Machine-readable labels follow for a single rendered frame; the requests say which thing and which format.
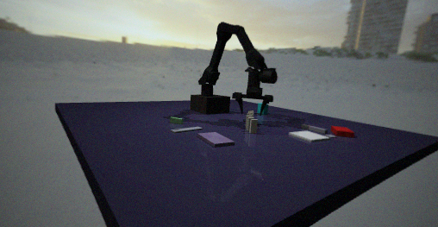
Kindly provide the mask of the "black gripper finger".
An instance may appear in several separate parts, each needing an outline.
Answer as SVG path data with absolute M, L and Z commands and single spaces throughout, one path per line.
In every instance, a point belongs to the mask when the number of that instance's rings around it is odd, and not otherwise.
M 268 102 L 264 102 L 264 101 L 262 102 L 261 110 L 260 110 L 260 116 L 261 116 L 261 113 L 262 113 L 262 111 L 264 110 L 266 104 L 269 104 L 269 103 L 268 103 Z
M 238 101 L 239 106 L 240 106 L 240 108 L 241 108 L 241 114 L 242 114 L 242 112 L 243 112 L 243 99 L 242 99 L 242 100 L 238 100 L 238 99 L 236 99 L 235 101 Z

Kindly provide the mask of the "white flat rectangular block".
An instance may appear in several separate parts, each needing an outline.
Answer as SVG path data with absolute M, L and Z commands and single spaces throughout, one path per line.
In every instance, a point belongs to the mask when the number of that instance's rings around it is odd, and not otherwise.
M 323 141 L 329 141 L 330 140 L 330 138 L 328 138 L 326 136 L 320 136 L 320 134 L 313 133 L 313 132 L 310 132 L 308 130 L 297 131 L 297 132 L 290 132 L 289 135 L 302 138 L 302 139 L 307 140 L 309 142 L 323 142 Z

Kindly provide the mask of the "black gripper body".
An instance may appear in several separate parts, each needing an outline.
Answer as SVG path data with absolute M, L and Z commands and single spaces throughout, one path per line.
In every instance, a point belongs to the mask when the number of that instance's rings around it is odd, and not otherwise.
M 259 85 L 259 88 L 260 88 L 260 83 L 259 82 L 258 83 L 256 83 L 256 82 L 247 82 L 247 86 L 249 86 L 249 85 L 254 86 L 254 87 L 255 87 L 255 85 Z M 242 98 L 247 98 L 247 95 L 246 94 L 242 94 L 241 92 L 234 92 L 232 98 L 241 100 Z M 253 99 L 262 99 L 262 100 L 264 100 L 264 102 L 268 102 L 269 103 L 269 102 L 273 101 L 273 96 L 272 95 L 258 96 L 257 98 L 253 98 Z

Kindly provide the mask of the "teal block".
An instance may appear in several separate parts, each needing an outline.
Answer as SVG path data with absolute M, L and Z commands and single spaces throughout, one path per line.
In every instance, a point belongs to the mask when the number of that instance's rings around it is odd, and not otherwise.
M 257 110 L 257 113 L 260 113 L 261 105 L 262 105 L 262 104 L 258 104 L 258 110 Z M 265 108 L 264 108 L 264 110 L 262 111 L 261 114 L 263 114 L 263 115 L 267 115 L 267 112 L 268 112 L 268 104 L 266 104 L 266 106 L 265 106 Z

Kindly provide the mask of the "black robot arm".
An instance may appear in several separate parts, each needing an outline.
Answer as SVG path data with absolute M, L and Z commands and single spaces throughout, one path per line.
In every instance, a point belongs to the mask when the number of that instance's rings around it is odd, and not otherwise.
M 255 50 L 253 44 L 249 40 L 245 29 L 240 25 L 233 25 L 226 22 L 220 22 L 217 26 L 216 36 L 217 42 L 210 61 L 210 65 L 204 70 L 203 76 L 198 80 L 198 84 L 202 85 L 201 95 L 199 96 L 215 96 L 213 95 L 213 85 L 219 78 L 218 66 L 222 58 L 222 54 L 226 43 L 232 35 L 236 35 L 242 48 L 246 54 L 248 67 L 245 72 L 248 72 L 248 82 L 275 84 L 277 81 L 277 73 L 275 68 L 267 68 L 262 55 Z M 252 69 L 252 67 L 254 69 Z M 260 70 L 260 72 L 258 71 Z M 208 84 L 206 84 L 208 83 Z M 247 98 L 257 98 L 262 96 L 262 88 L 259 85 L 247 87 Z

